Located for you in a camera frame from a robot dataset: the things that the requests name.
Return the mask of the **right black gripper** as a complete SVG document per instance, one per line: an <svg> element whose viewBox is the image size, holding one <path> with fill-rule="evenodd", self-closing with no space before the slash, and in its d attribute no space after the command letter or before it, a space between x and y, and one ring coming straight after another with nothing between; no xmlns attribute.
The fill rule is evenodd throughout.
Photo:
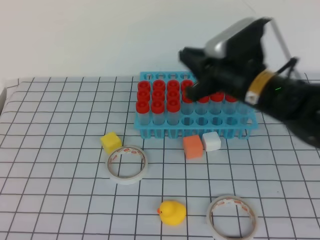
<svg viewBox="0 0 320 240"><path fill-rule="evenodd" d="M196 102L222 91L239 100L244 99L250 82L263 70L264 53L261 39L268 17L256 18L227 42L226 57L206 56L203 48L184 47L179 60L193 74L195 82L186 87L186 97Z"/></svg>

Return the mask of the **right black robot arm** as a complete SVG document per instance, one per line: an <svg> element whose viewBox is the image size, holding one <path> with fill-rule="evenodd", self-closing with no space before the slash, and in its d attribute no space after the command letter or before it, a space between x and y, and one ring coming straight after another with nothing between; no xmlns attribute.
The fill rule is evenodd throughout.
<svg viewBox="0 0 320 240"><path fill-rule="evenodd" d="M186 96L196 102L216 92L282 122L301 141L320 146L320 87L291 74L297 58L278 71L267 69L262 37L269 17L246 17L209 40L203 48L185 47L179 60L191 71L196 83Z"/></svg>

